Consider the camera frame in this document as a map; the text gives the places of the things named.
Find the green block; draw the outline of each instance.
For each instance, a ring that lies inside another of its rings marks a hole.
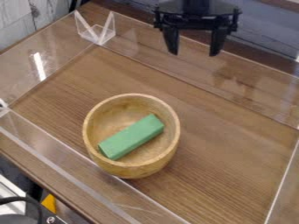
[[[148,115],[100,142],[97,148],[107,158],[117,160],[163,131],[164,124],[159,118],[155,115]]]

